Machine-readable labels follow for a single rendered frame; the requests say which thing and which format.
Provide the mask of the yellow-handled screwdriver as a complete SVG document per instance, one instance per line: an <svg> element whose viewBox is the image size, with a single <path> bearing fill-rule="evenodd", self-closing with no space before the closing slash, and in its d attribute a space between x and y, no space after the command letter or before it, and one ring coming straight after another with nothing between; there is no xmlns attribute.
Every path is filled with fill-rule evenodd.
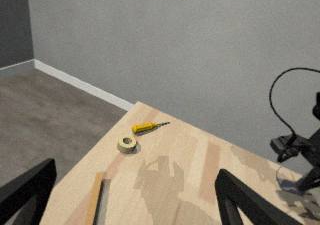
<svg viewBox="0 0 320 225"><path fill-rule="evenodd" d="M163 122L163 123L145 123L145 124L140 124L140 125L134 125L132 126L132 131L133 133L136 132L141 132L145 130L151 130L154 127L157 127L157 125L162 125L162 124L167 124L168 122Z"/></svg>

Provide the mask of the beige ring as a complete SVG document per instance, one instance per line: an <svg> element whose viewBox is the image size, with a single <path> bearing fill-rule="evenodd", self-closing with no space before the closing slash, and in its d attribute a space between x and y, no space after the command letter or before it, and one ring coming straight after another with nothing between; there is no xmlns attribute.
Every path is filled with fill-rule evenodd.
<svg viewBox="0 0 320 225"><path fill-rule="evenodd" d="M131 145L128 145L128 144L131 144ZM117 148L120 152L128 154L134 151L135 145L136 145L136 139L131 135L125 134L119 137Z"/></svg>

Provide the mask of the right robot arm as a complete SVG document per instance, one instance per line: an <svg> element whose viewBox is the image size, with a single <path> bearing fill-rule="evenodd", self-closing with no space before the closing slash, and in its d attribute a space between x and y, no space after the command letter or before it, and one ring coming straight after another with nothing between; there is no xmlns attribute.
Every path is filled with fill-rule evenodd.
<svg viewBox="0 0 320 225"><path fill-rule="evenodd" d="M320 121L320 92L316 93L316 105L313 107L312 113ZM272 139L270 142L270 146L278 155L286 154L288 157L297 157L299 155L299 147L286 149L284 145L278 140L278 138Z"/></svg>

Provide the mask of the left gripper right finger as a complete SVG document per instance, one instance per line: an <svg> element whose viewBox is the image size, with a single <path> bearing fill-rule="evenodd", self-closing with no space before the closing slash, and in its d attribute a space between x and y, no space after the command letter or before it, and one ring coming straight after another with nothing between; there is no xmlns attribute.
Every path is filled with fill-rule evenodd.
<svg viewBox="0 0 320 225"><path fill-rule="evenodd" d="M226 169L220 169L215 180L215 191L222 225L244 225L237 206L253 225L304 225Z"/></svg>

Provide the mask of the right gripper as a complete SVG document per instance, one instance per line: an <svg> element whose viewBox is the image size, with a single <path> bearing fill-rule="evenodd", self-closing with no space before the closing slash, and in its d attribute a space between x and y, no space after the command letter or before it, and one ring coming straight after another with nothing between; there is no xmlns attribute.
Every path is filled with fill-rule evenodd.
<svg viewBox="0 0 320 225"><path fill-rule="evenodd" d="M297 138L293 141L292 144L288 144L287 141L291 138L292 135L293 133L291 135L279 136L278 140L284 145L286 149L299 147L298 153L301 151L300 154L314 167L301 183L299 190L307 191L313 188L320 187L320 180L313 183L314 181L320 179L320 128L307 140L306 138L295 134ZM283 155L284 154L278 155L277 162L282 163L291 158L287 157L287 155L283 157Z"/></svg>

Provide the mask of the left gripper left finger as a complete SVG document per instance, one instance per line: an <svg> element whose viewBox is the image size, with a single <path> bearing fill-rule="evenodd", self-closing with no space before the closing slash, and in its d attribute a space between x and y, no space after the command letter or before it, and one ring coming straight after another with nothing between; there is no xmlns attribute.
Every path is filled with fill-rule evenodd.
<svg viewBox="0 0 320 225"><path fill-rule="evenodd" d="M0 187L0 225L21 208L12 225L39 225L56 177L55 160L48 158Z"/></svg>

